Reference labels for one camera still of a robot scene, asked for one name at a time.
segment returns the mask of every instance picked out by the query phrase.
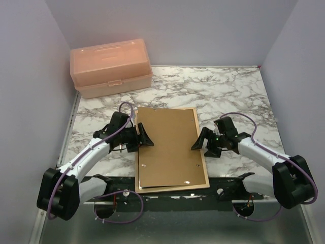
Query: orange plastic box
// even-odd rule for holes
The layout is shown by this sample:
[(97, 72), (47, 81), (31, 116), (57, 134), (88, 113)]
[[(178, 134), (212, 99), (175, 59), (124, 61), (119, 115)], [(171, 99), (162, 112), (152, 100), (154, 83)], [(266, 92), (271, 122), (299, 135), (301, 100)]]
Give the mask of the orange plastic box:
[(147, 88), (152, 79), (142, 39), (73, 49), (70, 74), (84, 98)]

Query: gray wall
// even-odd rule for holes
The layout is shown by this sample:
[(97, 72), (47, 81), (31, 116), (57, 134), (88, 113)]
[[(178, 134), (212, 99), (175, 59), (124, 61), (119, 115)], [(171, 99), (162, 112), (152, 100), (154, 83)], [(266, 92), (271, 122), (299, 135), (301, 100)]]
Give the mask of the gray wall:
[(299, 0), (262, 65), (288, 154), (307, 159), (319, 199), (311, 206), (325, 240), (325, 1)]
[(46, 0), (71, 48), (144, 38), (154, 65), (261, 65), (297, 0)]
[(0, 242), (28, 243), (75, 91), (69, 47), (43, 0), (0, 4)]

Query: cardboard sheet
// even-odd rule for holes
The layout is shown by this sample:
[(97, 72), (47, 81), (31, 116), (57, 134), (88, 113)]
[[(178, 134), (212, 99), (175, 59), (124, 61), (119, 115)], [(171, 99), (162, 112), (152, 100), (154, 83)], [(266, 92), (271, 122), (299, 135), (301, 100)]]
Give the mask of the cardboard sheet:
[(141, 107), (137, 119), (155, 143), (139, 149), (137, 192), (209, 187), (203, 152), (190, 150), (200, 133), (195, 109)]

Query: marble surface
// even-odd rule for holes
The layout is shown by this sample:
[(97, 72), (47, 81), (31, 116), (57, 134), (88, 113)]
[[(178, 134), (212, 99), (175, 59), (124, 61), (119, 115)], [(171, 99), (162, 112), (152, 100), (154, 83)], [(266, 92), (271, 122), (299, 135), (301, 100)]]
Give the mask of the marble surface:
[[(94, 131), (110, 121), (122, 101), (156, 108), (196, 107), (200, 128), (214, 129), (213, 121), (227, 112), (242, 112), (258, 125), (256, 139), (279, 152), (282, 143), (258, 68), (153, 67), (152, 87), (127, 93), (81, 98), (64, 162), (75, 157), (90, 141)], [(238, 132), (251, 134), (253, 125), (232, 116)], [(223, 152), (221, 158), (206, 158), (210, 177), (238, 176), (245, 172), (270, 173), (256, 162)], [(135, 176), (135, 154), (114, 151), (98, 162), (88, 175)]]

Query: bolt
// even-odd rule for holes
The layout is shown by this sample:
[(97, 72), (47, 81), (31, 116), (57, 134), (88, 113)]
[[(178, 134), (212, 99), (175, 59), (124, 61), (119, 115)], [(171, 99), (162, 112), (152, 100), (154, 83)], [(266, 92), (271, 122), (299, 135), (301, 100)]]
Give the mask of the bolt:
[(223, 194), (223, 189), (222, 189), (222, 188), (219, 188), (219, 189), (217, 190), (217, 193), (218, 193), (218, 195)]

